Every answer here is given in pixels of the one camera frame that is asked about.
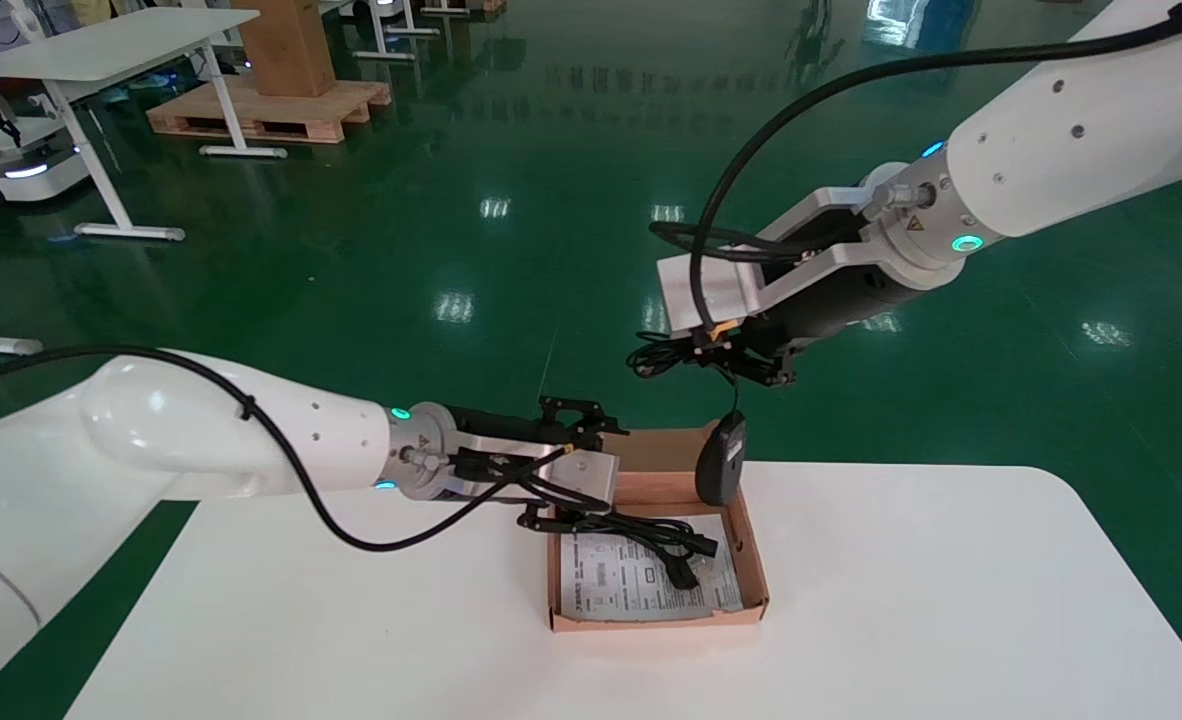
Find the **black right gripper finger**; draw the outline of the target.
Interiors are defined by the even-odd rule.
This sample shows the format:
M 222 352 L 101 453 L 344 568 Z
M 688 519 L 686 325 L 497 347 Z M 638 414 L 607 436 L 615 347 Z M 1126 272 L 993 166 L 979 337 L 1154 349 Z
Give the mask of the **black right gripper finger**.
M 728 325 L 728 327 L 696 327 L 696 363 L 765 363 L 766 357 L 760 351 L 764 333 L 747 325 Z
M 725 355 L 722 367 L 732 375 L 736 375 L 738 378 L 769 388 L 792 385 L 797 381 L 793 357 L 790 353 L 765 359 L 765 357 L 736 350 Z

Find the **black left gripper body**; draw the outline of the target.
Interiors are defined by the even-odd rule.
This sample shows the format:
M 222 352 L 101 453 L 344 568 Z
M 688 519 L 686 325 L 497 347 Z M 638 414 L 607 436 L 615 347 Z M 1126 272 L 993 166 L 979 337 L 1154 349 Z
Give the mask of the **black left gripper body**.
M 457 447 L 478 447 L 475 437 L 530 445 L 554 443 L 553 430 L 540 419 L 522 419 L 457 406 L 444 406 L 444 410 L 452 416 L 452 441 Z

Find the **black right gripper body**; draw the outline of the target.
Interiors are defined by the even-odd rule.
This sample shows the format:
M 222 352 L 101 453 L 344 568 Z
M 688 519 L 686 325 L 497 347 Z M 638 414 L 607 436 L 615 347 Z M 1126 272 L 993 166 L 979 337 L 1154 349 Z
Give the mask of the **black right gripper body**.
M 742 325 L 764 333 L 760 351 L 766 359 L 788 353 L 795 359 L 847 325 L 886 313 L 924 293 L 898 283 L 879 266 L 842 266 Z

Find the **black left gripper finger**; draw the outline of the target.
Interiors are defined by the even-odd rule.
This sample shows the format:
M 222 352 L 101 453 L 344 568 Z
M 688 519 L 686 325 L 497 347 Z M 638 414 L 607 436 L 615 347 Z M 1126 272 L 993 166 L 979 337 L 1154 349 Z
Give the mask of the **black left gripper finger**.
M 545 427 L 558 427 L 569 434 L 571 441 L 585 437 L 631 436 L 631 432 L 622 427 L 618 419 L 609 415 L 599 402 L 590 400 L 541 396 L 539 398 L 541 423 Z
M 535 533 L 582 533 L 591 521 L 592 515 L 587 515 L 587 512 L 537 502 L 527 502 L 522 514 L 517 518 L 518 527 Z

